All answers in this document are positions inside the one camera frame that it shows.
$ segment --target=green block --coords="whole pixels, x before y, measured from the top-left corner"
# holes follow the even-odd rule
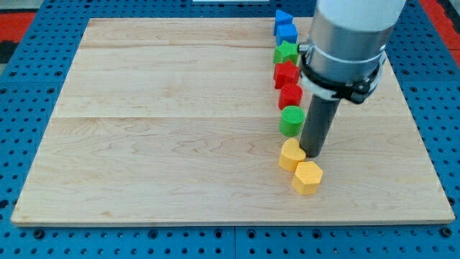
[[[294,137],[302,129],[305,112],[299,106],[286,106],[281,112],[280,131],[284,136]]]
[[[288,60],[291,60],[294,63],[294,65],[297,65],[298,56],[298,45],[283,40],[281,45],[275,48],[275,54],[273,55],[273,63],[284,63]]]

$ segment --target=wood grain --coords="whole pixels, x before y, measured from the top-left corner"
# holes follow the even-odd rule
[[[311,19],[296,19],[300,39]],[[273,19],[92,19],[11,220],[19,226],[454,219],[390,65],[343,101],[314,196],[277,166]],[[310,93],[302,107],[308,108]]]

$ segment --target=yellow hexagonal block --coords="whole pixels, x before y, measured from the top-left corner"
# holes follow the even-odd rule
[[[323,170],[315,162],[300,162],[291,185],[301,195],[315,194],[322,177]]]
[[[293,172],[297,168],[297,164],[304,161],[305,157],[305,151],[300,148],[299,141],[295,138],[290,138],[282,145],[278,165],[285,170]]]

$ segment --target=black cylinder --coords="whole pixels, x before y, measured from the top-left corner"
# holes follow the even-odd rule
[[[314,158],[321,152],[339,103],[340,100],[327,101],[313,95],[300,136],[300,147],[305,151],[307,157]]]

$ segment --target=toy block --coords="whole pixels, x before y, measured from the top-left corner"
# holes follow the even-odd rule
[[[276,32],[276,45],[281,45],[283,40],[289,43],[297,43],[297,29],[294,24],[278,26]]]
[[[295,169],[291,186],[300,194],[315,194],[323,177],[323,170],[315,162],[300,162]]]
[[[305,112],[299,106],[286,106],[281,111],[280,132],[284,136],[294,137],[299,134]]]
[[[299,141],[295,138],[290,138],[282,144],[278,165],[287,171],[294,172],[297,164],[303,162],[305,157],[305,151],[300,148]]]
[[[300,106],[302,100],[303,91],[302,88],[296,83],[287,83],[281,88],[280,100],[278,101],[278,107],[280,110],[286,106],[294,105]]]
[[[275,89],[280,89],[286,83],[297,83],[299,81],[299,68],[291,60],[275,65],[273,73]]]
[[[277,28],[279,25],[292,24],[294,17],[281,10],[276,10],[275,14],[275,28],[273,29],[273,36],[276,36]]]
[[[275,54],[273,55],[273,63],[284,63],[291,60],[294,65],[297,65],[298,58],[298,46],[295,43],[289,43],[283,41],[281,45],[275,48]]]

